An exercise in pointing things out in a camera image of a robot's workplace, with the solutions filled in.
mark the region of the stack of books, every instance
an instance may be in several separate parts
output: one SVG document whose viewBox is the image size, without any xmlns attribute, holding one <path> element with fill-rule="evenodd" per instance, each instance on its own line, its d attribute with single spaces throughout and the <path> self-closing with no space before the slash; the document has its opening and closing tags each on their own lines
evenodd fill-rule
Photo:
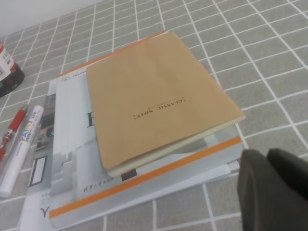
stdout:
<svg viewBox="0 0 308 231">
<path fill-rule="evenodd" d="M 244 113 L 166 31 L 64 73 L 48 105 L 37 151 L 46 159 L 35 165 L 42 177 L 29 190 L 48 169 L 45 206 L 56 227 L 229 174 L 243 149 L 233 125 Z M 29 219 L 21 225 L 29 229 Z"/>
</svg>

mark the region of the kraft paper notebook cover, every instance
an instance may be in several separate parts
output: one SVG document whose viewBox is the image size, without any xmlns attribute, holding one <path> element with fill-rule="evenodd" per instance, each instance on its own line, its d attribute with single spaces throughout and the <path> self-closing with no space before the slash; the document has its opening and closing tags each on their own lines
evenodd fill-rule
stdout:
<svg viewBox="0 0 308 231">
<path fill-rule="evenodd" d="M 87 68 L 103 166 L 118 176 L 244 119 L 174 33 Z"/>
</svg>

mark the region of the bottle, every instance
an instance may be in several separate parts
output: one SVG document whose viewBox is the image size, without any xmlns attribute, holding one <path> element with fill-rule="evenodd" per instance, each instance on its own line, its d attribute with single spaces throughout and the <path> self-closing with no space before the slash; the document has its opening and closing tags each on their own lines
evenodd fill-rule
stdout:
<svg viewBox="0 0 308 231">
<path fill-rule="evenodd" d="M 0 43 L 0 97 L 17 88 L 24 78 L 24 72 Z"/>
</svg>

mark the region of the black object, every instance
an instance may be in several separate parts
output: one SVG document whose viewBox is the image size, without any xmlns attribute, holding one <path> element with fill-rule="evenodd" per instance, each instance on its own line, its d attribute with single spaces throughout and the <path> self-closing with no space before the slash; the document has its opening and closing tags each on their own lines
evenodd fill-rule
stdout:
<svg viewBox="0 0 308 231">
<path fill-rule="evenodd" d="M 244 150 L 237 185 L 244 231 L 308 231 L 308 163 Z"/>
</svg>

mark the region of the orange book edge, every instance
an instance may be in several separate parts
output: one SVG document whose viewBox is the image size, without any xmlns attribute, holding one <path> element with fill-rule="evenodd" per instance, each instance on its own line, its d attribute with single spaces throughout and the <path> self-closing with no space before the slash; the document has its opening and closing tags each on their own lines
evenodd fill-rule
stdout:
<svg viewBox="0 0 308 231">
<path fill-rule="evenodd" d="M 239 144 L 242 142 L 242 139 L 237 136 L 235 138 L 232 138 L 228 141 L 225 141 L 225 142 L 222 142 L 220 144 L 217 144 L 213 147 L 210 147 L 208 149 L 205 149 L 203 151 L 200 151 L 198 153 L 195 153 L 193 155 L 190 155 L 188 157 L 185 157 L 181 160 L 178 160 L 178 161 L 175 161 L 169 165 L 166 165 L 164 167 L 161 167 L 161 168 L 158 168 L 152 172 L 149 172 L 149 173 L 146 173 L 142 176 L 139 176 L 135 179 L 132 179 L 130 181 L 127 181 L 123 184 L 120 184 L 120 185 L 117 185 L 113 188 L 110 188 L 108 190 L 105 190 L 103 192 L 100 192 L 100 193 L 97 193 L 95 195 L 92 195 L 92 196 L 89 196 L 87 198 L 84 198 L 84 199 L 81 199 L 79 201 L 76 201 L 76 202 L 73 202 L 73 203 L 70 203 L 68 205 L 64 205 L 60 208 L 57 208 L 57 209 L 54 209 L 54 210 L 51 210 L 50 211 L 50 214 L 49 214 L 49 217 L 50 218 L 54 218 L 56 216 L 59 216 L 59 215 L 62 215 L 64 213 L 67 213 L 69 211 L 72 211 L 74 209 L 78 209 L 78 208 L 81 208 L 85 205 L 89 205 L 89 204 L 92 204 L 96 201 L 99 201 L 101 199 L 104 199 L 104 198 L 107 198 L 109 196 L 112 196 L 114 194 L 117 194 L 119 192 L 122 192 L 124 190 L 127 190 L 129 188 L 132 188 L 136 185 L 139 185 L 139 184 L 142 184 L 148 180 L 151 180 L 153 178 L 156 178 L 156 177 L 159 177 L 161 175 L 164 175 L 170 171 L 173 171 L 179 167 L 182 167 L 184 165 L 187 165 L 191 162 L 194 162 L 194 161 L 197 161 L 205 156 L 208 156 L 208 155 L 211 155 L 213 153 L 216 153 L 216 152 L 219 152 L 219 151 L 222 151 L 224 149 L 227 149 L 231 146 L 234 146 L 236 144 Z"/>
</svg>

